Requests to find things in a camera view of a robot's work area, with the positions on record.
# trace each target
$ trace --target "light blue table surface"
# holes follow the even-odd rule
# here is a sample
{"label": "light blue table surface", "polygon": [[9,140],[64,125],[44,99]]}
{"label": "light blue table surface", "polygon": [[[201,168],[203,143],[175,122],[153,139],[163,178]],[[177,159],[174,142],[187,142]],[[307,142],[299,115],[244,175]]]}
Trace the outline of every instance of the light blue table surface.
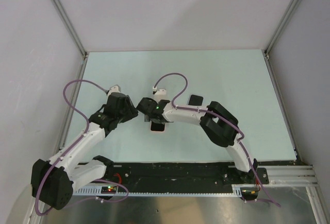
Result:
{"label": "light blue table surface", "polygon": [[[187,76],[187,91],[177,100],[186,104],[190,94],[221,103],[239,121],[243,142],[259,161],[295,160],[294,150],[275,91],[260,50],[126,51],[90,53],[84,79],[108,89],[118,84],[136,106],[152,97],[152,86],[162,75],[180,72]],[[179,76],[165,78],[173,98],[184,87]],[[76,107],[88,117],[107,101],[98,88],[82,83]],[[72,142],[85,121],[74,113],[66,144]],[[232,161],[225,149],[213,144],[202,128],[184,123],[169,124],[164,133],[150,131],[140,113],[118,125],[104,141],[85,156],[96,155],[116,162],[215,162]]]}

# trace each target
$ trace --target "white back wall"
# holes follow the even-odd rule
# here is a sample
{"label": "white back wall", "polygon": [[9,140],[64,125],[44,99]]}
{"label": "white back wall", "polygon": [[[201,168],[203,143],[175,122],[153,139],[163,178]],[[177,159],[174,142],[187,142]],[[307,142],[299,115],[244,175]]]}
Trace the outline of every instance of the white back wall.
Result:
{"label": "white back wall", "polygon": [[290,0],[61,0],[88,51],[265,49]]}
{"label": "white back wall", "polygon": [[[30,184],[33,163],[54,152],[62,89],[81,57],[50,0],[0,0],[0,223]],[[9,223],[22,223],[18,204]]]}
{"label": "white back wall", "polygon": [[302,0],[270,54],[298,150],[330,208],[330,0]]}

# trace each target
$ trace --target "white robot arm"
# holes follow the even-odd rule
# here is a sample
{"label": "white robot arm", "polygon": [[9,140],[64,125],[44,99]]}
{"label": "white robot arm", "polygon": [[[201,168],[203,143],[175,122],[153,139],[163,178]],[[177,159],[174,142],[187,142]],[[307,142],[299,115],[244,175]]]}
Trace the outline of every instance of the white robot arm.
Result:
{"label": "white robot arm", "polygon": [[201,126],[212,142],[227,150],[238,170],[246,173],[250,171],[246,154],[238,144],[240,134],[223,121],[215,121],[217,119],[215,116],[205,112],[211,110],[218,113],[237,126],[237,119],[219,103],[212,101],[207,107],[180,105],[178,109],[167,100],[166,90],[159,89],[154,93],[153,99],[143,98],[137,109],[146,115],[147,120],[158,124],[183,122]]}
{"label": "white robot arm", "polygon": [[217,113],[235,126],[238,123],[237,119],[215,101],[206,107],[185,107],[190,110],[173,107],[170,101],[166,100],[166,91],[158,90],[154,94],[154,99],[143,98],[135,108],[129,96],[120,92],[119,86],[112,87],[108,92],[107,103],[89,118],[88,131],[86,133],[82,131],[78,135],[78,137],[83,135],[79,143],[72,148],[68,145],[48,161],[39,159],[34,164],[31,177],[32,195],[36,197],[41,181],[51,167],[53,169],[46,178],[39,199],[57,210],[62,209],[70,201],[73,192],[79,188],[96,179],[108,177],[107,169],[112,168],[113,162],[105,157],[94,157],[85,165],[79,163],[85,154],[119,123],[138,116],[138,111],[158,124],[184,122],[201,126],[212,142],[228,151],[239,173],[251,174],[246,154],[238,144],[239,134],[221,120],[215,121],[214,116],[205,111]]}
{"label": "white robot arm", "polygon": [[86,165],[79,165],[86,153],[102,141],[118,124],[136,116],[138,116],[138,111],[129,96],[122,94],[118,85],[113,86],[108,92],[107,103],[91,115],[88,131],[84,133],[83,130],[78,135],[78,137],[83,135],[83,138],[75,146],[67,145],[48,161],[39,159],[33,165],[32,195],[36,197],[44,175],[51,167],[54,167],[46,178],[39,199],[57,210],[62,209],[70,201],[73,192],[102,178],[107,166],[112,163],[107,158],[97,156]]}

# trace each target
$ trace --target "purple cable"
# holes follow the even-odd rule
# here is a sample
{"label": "purple cable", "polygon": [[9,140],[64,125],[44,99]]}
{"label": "purple cable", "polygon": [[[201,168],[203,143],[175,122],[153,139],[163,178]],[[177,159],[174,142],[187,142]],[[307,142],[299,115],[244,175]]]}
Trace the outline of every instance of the purple cable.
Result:
{"label": "purple cable", "polygon": [[164,79],[164,78],[167,77],[167,76],[172,76],[172,75],[182,76],[182,77],[184,78],[184,80],[186,81],[186,85],[185,85],[184,89],[182,89],[181,92],[178,93],[177,95],[175,95],[175,97],[172,99],[172,106],[175,107],[175,104],[174,104],[175,100],[176,100],[181,94],[183,94],[184,91],[185,91],[185,90],[187,89],[187,87],[188,87],[188,79],[187,79],[183,74],[173,72],[173,73],[168,73],[168,74],[166,74],[166,75],[163,75],[162,77],[160,77],[160,78],[158,79],[158,81],[157,81],[156,84],[154,85],[154,88],[159,84],[160,81],[162,81],[162,79]]}
{"label": "purple cable", "polygon": [[256,172],[255,169],[253,168],[253,164],[252,164],[252,162],[251,162],[251,159],[250,159],[250,156],[249,156],[249,152],[248,152],[248,150],[246,149],[246,147],[243,145],[243,143],[242,143],[242,141],[241,141],[242,139],[244,139],[245,135],[244,135],[244,133],[243,133],[243,132],[242,132],[237,126],[235,126],[234,124],[232,124],[230,121],[228,121],[228,120],[225,119],[224,117],[222,117],[222,116],[220,116],[220,115],[218,115],[218,114],[216,114],[216,113],[214,113],[214,112],[212,112],[212,111],[208,111],[208,110],[200,110],[200,109],[197,109],[197,108],[180,107],[180,106],[178,106],[178,105],[176,105],[176,104],[174,103],[174,101],[175,101],[175,100],[176,100],[176,99],[177,99],[177,98],[178,98],[178,97],[179,97],[179,96],[180,96],[180,95],[181,95],[181,94],[187,89],[187,87],[188,87],[188,79],[187,79],[183,74],[181,74],[181,73],[169,73],[169,74],[163,75],[163,76],[162,76],[162,77],[156,82],[156,84],[154,85],[154,87],[156,87],[156,86],[158,85],[158,83],[159,83],[164,77],[171,76],[171,75],[179,75],[179,76],[182,76],[182,77],[185,79],[185,81],[186,81],[186,85],[185,85],[184,89],[183,89],[180,93],[178,93],[178,94],[173,98],[173,100],[172,100],[172,102],[171,102],[172,107],[174,107],[174,108],[176,108],[176,109],[181,109],[181,110],[188,110],[188,111],[196,111],[196,112],[205,112],[205,113],[209,113],[209,114],[211,114],[211,115],[217,117],[218,119],[224,121],[226,124],[228,124],[228,125],[231,126],[233,129],[235,129],[235,130],[241,135],[241,137],[238,138],[237,141],[238,141],[239,145],[242,147],[242,149],[243,149],[243,151],[244,151],[244,153],[245,153],[245,155],[246,155],[246,158],[247,158],[247,161],[249,162],[250,168],[252,169],[252,172],[253,172],[254,176],[256,177],[256,179],[258,180],[258,182],[260,183],[261,188],[263,189],[263,191],[265,192],[265,194],[266,194],[266,195],[268,196],[268,198],[269,198],[269,199],[258,199],[258,201],[271,202],[271,203],[275,204],[277,207],[280,208],[281,205],[280,205],[278,202],[276,202],[276,201],[275,201],[275,200],[269,195],[268,191],[265,189],[265,187],[263,186],[261,180],[259,179],[257,172]]}
{"label": "purple cable", "polygon": [[104,180],[104,179],[96,179],[95,180],[96,182],[103,182],[103,183],[109,183],[109,184],[113,184],[113,185],[116,185],[116,186],[119,186],[121,188],[123,188],[125,191],[126,191],[126,195],[121,198],[121,199],[118,199],[118,200],[105,200],[105,199],[100,199],[99,197],[87,197],[87,198],[84,198],[82,200],[79,200],[79,201],[76,201],[75,203],[72,203],[70,205],[67,205],[64,207],[64,209],[67,209],[67,208],[70,208],[70,207],[73,207],[81,202],[84,202],[84,201],[87,201],[87,200],[92,200],[92,199],[95,199],[95,200],[100,200],[100,201],[104,201],[104,202],[121,202],[121,201],[124,201],[127,197],[128,197],[128,194],[129,194],[129,191],[128,189],[123,186],[122,184],[118,184],[118,183],[115,183],[115,182],[112,182],[112,181],[108,181],[108,180]]}
{"label": "purple cable", "polygon": [[[88,82],[90,84],[93,84],[94,86],[98,87],[99,89],[101,89],[103,92],[107,92],[107,90],[105,90],[103,87],[97,85],[96,83],[92,82],[92,81],[88,81],[88,80],[73,80],[68,82],[68,84],[65,85],[64,89],[63,89],[63,97],[64,100],[66,101],[66,103],[69,105],[70,108],[72,108],[74,111],[76,111],[77,113],[79,113],[85,120],[86,120],[86,128],[84,130],[84,133],[86,133],[89,129],[89,121],[88,118],[82,113],[80,112],[78,109],[76,109],[68,100],[67,95],[66,95],[66,90],[68,88],[68,86],[70,86],[71,84],[75,83],[75,82]],[[62,157],[64,157],[67,153],[69,153],[69,151],[76,146],[80,140],[84,137],[84,135],[82,134],[73,144],[71,144],[69,146],[69,148],[67,148],[66,151],[63,152]],[[60,161],[60,158],[58,158],[52,165],[51,167],[48,169],[48,171],[45,173],[45,175],[43,176],[39,188],[37,190],[37,195],[36,195],[36,200],[35,200],[35,211],[37,213],[37,215],[39,216],[43,216],[46,215],[50,212],[50,210],[52,210],[53,207],[50,207],[48,210],[46,210],[45,212],[41,213],[39,211],[39,199],[40,199],[40,194],[41,194],[41,190],[46,182],[46,179],[48,178],[48,176],[50,175],[51,171],[54,169],[54,167],[57,165],[57,163]]]}

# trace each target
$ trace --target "purple cable loop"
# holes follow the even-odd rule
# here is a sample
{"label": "purple cable loop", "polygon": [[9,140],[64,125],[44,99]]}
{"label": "purple cable loop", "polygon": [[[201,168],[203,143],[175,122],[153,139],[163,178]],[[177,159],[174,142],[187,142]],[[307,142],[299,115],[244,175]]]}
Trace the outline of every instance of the purple cable loop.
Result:
{"label": "purple cable loop", "polygon": [[[79,114],[85,119],[85,121],[86,121],[86,128],[85,128],[85,130],[84,130],[84,133],[83,133],[80,137],[78,137],[78,139],[77,139],[74,143],[72,143],[72,144],[66,149],[66,151],[63,152],[63,154],[61,155],[61,157],[64,157],[67,153],[69,153],[70,150],[71,150],[72,148],[74,148],[74,147],[75,147],[75,146],[81,141],[81,139],[83,139],[84,134],[86,134],[86,133],[88,132],[88,129],[89,129],[89,121],[88,121],[88,118],[87,118],[87,117],[86,117],[81,111],[79,111],[78,109],[76,109],[76,108],[75,108],[75,107],[69,102],[69,100],[68,100],[68,98],[67,98],[67,96],[66,96],[66,90],[67,90],[67,88],[68,88],[71,84],[76,83],[76,82],[87,82],[87,83],[90,83],[90,84],[92,84],[92,85],[98,87],[99,89],[101,89],[103,92],[107,93],[107,90],[106,90],[106,89],[104,89],[103,87],[101,87],[101,86],[97,85],[96,83],[94,83],[94,82],[92,82],[92,81],[89,81],[89,80],[73,80],[73,81],[68,82],[68,83],[65,85],[65,87],[64,87],[64,89],[63,89],[63,97],[64,97],[64,100],[66,101],[66,103],[68,104],[68,106],[69,106],[70,108],[72,108],[74,111],[76,111],[77,113],[79,113]],[[51,171],[55,168],[55,166],[61,161],[61,157],[57,158],[57,160],[51,165],[51,167],[48,169],[48,171],[45,173],[44,177],[42,178],[42,180],[41,180],[41,182],[40,182],[40,185],[39,185],[39,187],[38,187],[37,194],[36,194],[36,200],[35,200],[35,211],[36,211],[36,214],[39,215],[39,216],[44,216],[44,215],[48,214],[48,213],[53,209],[53,207],[50,207],[50,208],[49,208],[48,210],[46,210],[45,212],[41,213],[41,212],[39,211],[39,199],[40,199],[41,190],[42,190],[42,188],[43,188],[43,186],[44,186],[44,184],[45,184],[45,182],[46,182],[46,179],[47,179],[48,176],[50,175]],[[118,185],[119,187],[124,188],[124,189],[126,190],[126,192],[127,192],[127,194],[126,194],[126,196],[125,196],[124,198],[119,199],[119,200],[117,200],[117,201],[111,201],[111,202],[119,202],[119,201],[123,201],[123,200],[125,200],[125,199],[128,197],[128,189],[127,189],[126,187],[124,187],[124,186],[121,185],[121,184],[117,184],[117,183],[114,183],[114,182],[111,182],[111,181],[107,181],[107,182],[109,182],[109,183],[113,183],[113,184],[116,184],[116,185]]]}
{"label": "purple cable loop", "polygon": [[[187,87],[188,87],[188,79],[186,78],[186,76],[184,76],[184,75],[181,74],[181,73],[176,73],[176,72],[174,72],[174,73],[168,73],[168,74],[166,74],[166,75],[163,75],[163,76],[162,76],[162,77],[156,82],[156,84],[154,85],[154,88],[158,85],[158,83],[159,83],[163,78],[165,78],[165,77],[167,77],[167,76],[171,76],[171,75],[178,75],[178,76],[181,76],[181,77],[183,77],[184,80],[186,81],[186,85],[185,85],[185,87],[181,90],[181,92],[179,92],[177,95],[175,95],[175,97],[174,97],[174,98],[172,99],[172,101],[171,101],[172,106],[173,106],[173,107],[176,107],[177,105],[174,103],[175,100],[176,100],[176,99],[177,99],[177,98],[178,98],[178,97],[179,97],[179,96],[180,96],[180,95],[181,95],[181,94],[187,89]],[[234,124],[232,124],[231,122],[229,122],[228,120],[226,120],[225,118],[223,118],[222,116],[220,116],[220,115],[218,115],[218,114],[216,114],[216,113],[214,113],[214,112],[212,112],[212,111],[208,111],[208,110],[200,110],[200,109],[196,109],[196,108],[180,107],[180,106],[177,106],[177,108],[178,108],[178,109],[181,109],[181,110],[189,110],[189,111],[197,111],[197,112],[200,111],[200,112],[209,113],[209,114],[211,114],[211,115],[217,117],[218,119],[224,121],[226,124],[228,124],[228,125],[231,126],[233,129],[235,129],[235,130],[241,135],[241,137],[237,139],[237,142],[238,142],[238,144],[242,147],[242,149],[243,149],[243,151],[244,151],[244,153],[245,153],[245,155],[246,155],[247,161],[249,162],[249,166],[250,166],[250,168],[251,168],[251,170],[252,170],[254,176],[256,177],[256,179],[258,180],[258,182],[260,183],[260,186],[261,186],[262,190],[264,191],[264,193],[265,193],[265,194],[267,195],[267,197],[269,198],[269,199],[258,199],[258,200],[256,200],[256,201],[257,201],[257,202],[271,202],[271,203],[275,204],[277,207],[279,207],[279,208],[281,207],[281,205],[280,205],[278,202],[276,202],[276,201],[275,201],[275,200],[269,195],[268,191],[265,189],[265,187],[263,186],[261,180],[259,179],[256,170],[253,168],[253,163],[251,162],[249,152],[248,152],[248,150],[246,149],[246,147],[244,146],[244,144],[243,144],[242,141],[241,141],[242,139],[244,139],[245,135],[244,135],[244,133],[243,133],[243,132],[242,132],[237,126],[235,126]]]}

